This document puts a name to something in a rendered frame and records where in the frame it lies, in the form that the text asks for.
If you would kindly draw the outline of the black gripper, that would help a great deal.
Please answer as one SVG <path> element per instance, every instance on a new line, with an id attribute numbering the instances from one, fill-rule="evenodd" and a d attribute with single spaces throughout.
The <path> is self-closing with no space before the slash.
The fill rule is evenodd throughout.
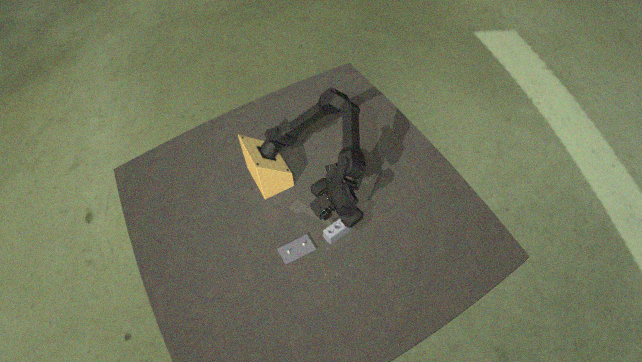
<path id="1" fill-rule="evenodd" d="M 330 199 L 331 194 L 329 194 L 326 189 L 326 178 L 320 179 L 319 181 L 317 181 L 311 186 L 311 192 L 314 194 L 316 198 L 323 195 L 323 191 L 327 193 L 327 196 Z M 360 222 L 363 219 L 363 216 L 364 216 L 364 213 L 357 207 L 356 211 L 353 214 L 349 216 L 344 216 L 344 217 L 342 216 L 341 222 L 345 225 L 345 227 L 351 228 L 356 223 Z"/>

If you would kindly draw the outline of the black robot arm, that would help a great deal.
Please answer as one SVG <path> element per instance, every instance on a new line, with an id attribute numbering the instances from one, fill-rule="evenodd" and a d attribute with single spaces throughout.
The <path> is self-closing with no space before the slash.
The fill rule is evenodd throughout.
<path id="1" fill-rule="evenodd" d="M 349 101 L 349 98 L 337 91 L 328 88 L 319 101 L 310 109 L 293 119 L 292 122 L 281 123 L 275 128 L 266 129 L 266 140 L 257 150 L 263 158 L 276 160 L 275 156 L 281 146 L 286 148 L 297 142 L 298 134 L 309 126 L 326 116 L 343 111 L 343 147 L 338 155 L 338 163 L 325 166 L 326 189 L 323 195 L 310 203 L 310 208 L 320 220 L 326 221 L 332 216 L 332 211 L 337 211 L 339 216 L 349 216 L 357 209 L 358 198 L 354 189 L 359 190 L 364 173 L 366 160 L 361 150 L 359 138 L 359 113 L 360 108 Z M 354 181 L 346 176 L 354 178 Z"/>

